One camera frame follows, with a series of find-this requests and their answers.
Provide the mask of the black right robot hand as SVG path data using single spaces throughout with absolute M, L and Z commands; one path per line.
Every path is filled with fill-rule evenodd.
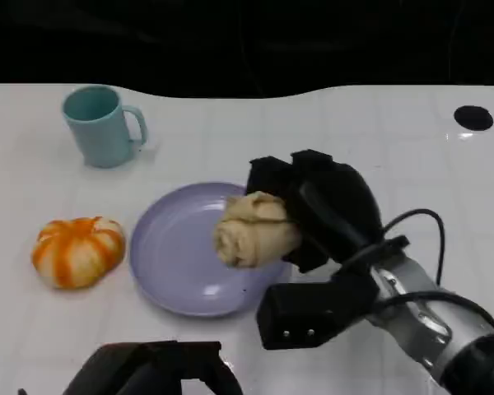
M 245 192 L 281 198 L 299 229 L 300 245 L 282 260 L 300 272 L 310 272 L 329 259 L 344 263 L 384 238 L 375 197 L 350 165 L 311 149 L 292 153 L 290 163 L 265 156 L 250 164 Z

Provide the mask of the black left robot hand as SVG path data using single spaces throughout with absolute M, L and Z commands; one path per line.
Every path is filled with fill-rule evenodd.
M 181 394 L 196 379 L 214 394 L 242 394 L 220 357 L 220 342 L 121 342 L 101 346 L 85 362 L 66 394 Z

